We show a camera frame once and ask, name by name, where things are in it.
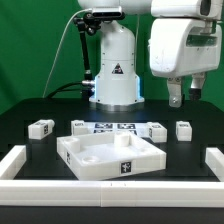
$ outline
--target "green backdrop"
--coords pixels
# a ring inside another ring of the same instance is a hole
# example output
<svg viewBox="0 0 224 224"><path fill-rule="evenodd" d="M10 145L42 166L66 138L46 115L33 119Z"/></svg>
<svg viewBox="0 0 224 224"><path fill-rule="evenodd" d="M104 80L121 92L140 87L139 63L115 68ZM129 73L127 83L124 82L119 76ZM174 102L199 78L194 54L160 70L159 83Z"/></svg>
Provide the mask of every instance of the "green backdrop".
<svg viewBox="0 0 224 224"><path fill-rule="evenodd" d="M72 0L0 0L0 113L19 101L42 97L56 49L70 17L80 10ZM148 39L153 18L140 17L137 74L146 99L167 99L166 80L153 77L148 65ZM136 16L121 23L135 33ZM99 34L87 37L90 63L94 74L100 67ZM223 56L219 69L208 73L202 100L224 110ZM48 93L55 88L83 79L81 45L77 28L69 27ZM191 78L185 79L187 94ZM80 97L66 93L57 97Z"/></svg>

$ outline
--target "white container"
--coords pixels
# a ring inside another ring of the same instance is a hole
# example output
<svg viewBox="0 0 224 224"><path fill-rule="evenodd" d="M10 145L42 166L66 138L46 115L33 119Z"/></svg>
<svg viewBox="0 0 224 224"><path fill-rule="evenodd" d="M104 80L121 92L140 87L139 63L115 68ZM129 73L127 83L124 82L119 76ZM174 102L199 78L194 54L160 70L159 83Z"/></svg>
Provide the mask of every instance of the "white container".
<svg viewBox="0 0 224 224"><path fill-rule="evenodd" d="M176 135L177 135L178 141L191 141L192 127L190 123L186 121L177 121Z"/></svg>
<svg viewBox="0 0 224 224"><path fill-rule="evenodd" d="M83 120L74 120L71 122L72 135L86 135L88 134L88 127Z"/></svg>
<svg viewBox="0 0 224 224"><path fill-rule="evenodd" d="M167 129L158 122L148 122L149 138L155 143L167 142Z"/></svg>
<svg viewBox="0 0 224 224"><path fill-rule="evenodd" d="M68 142L79 139L80 148ZM57 152L79 180L109 178L162 170L166 153L125 131L57 138Z"/></svg>
<svg viewBox="0 0 224 224"><path fill-rule="evenodd" d="M39 120L28 126L28 134L30 139L41 140L52 133L55 123L53 120Z"/></svg>

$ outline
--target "black table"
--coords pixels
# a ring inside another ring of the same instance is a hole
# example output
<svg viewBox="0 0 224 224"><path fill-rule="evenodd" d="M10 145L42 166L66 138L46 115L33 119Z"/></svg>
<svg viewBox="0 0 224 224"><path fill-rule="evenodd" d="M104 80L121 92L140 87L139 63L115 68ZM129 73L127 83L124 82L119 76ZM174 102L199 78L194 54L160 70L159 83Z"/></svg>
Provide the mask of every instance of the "black table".
<svg viewBox="0 0 224 224"><path fill-rule="evenodd" d="M53 133L41 141L29 140L28 125L40 119L55 121ZM224 112L211 103L186 101L176 109L170 108L167 101L149 100L143 110L111 113L90 109L88 102L79 99L27 99L0 116L0 158L14 145L27 146L27 162L15 179L77 180L56 152L56 137L71 135L72 120L159 122L167 128L167 143L155 144L167 153L166 170L126 176L122 180L218 181L204 162L206 147L218 147L224 151ZM177 141L176 121L191 123L192 142ZM224 209L215 208L0 208L0 223L198 224L222 223L222 220Z"/></svg>

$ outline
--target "white wall edge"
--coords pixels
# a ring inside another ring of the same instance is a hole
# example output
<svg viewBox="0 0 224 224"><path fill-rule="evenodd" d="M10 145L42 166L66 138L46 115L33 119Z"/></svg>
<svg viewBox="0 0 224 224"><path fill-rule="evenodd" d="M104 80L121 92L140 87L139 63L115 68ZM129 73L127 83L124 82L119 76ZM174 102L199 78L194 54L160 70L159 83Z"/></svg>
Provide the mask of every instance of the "white wall edge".
<svg viewBox="0 0 224 224"><path fill-rule="evenodd" d="M224 183L0 180L0 205L224 207Z"/></svg>

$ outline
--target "black cable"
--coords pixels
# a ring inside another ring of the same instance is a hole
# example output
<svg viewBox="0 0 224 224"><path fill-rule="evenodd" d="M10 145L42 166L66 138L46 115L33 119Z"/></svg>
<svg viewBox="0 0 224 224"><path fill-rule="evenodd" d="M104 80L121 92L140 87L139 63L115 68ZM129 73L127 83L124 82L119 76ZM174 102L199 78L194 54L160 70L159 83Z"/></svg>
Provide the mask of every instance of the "black cable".
<svg viewBox="0 0 224 224"><path fill-rule="evenodd" d="M86 34L85 34L86 24L83 21L83 19L80 19L78 17L74 18L74 23L78 27L79 36L80 36L81 45L82 45L82 55L83 55L83 63L84 63L84 69L85 69L84 79L93 80L92 72L90 70L89 54L88 54L88 47L86 42Z"/></svg>
<svg viewBox="0 0 224 224"><path fill-rule="evenodd" d="M63 86L57 88L56 90L54 90L52 93L48 94L46 98L52 98L58 92L62 92L63 90L65 90L65 88L68 88L70 86L76 86L76 85L82 85L82 82L71 82L66 85L63 85Z"/></svg>
<svg viewBox="0 0 224 224"><path fill-rule="evenodd" d="M82 90L81 89L62 89L62 90L58 90L57 92L55 91L54 95L56 95L57 93L61 93L61 92L72 92L72 91L79 91L79 92L81 92Z"/></svg>

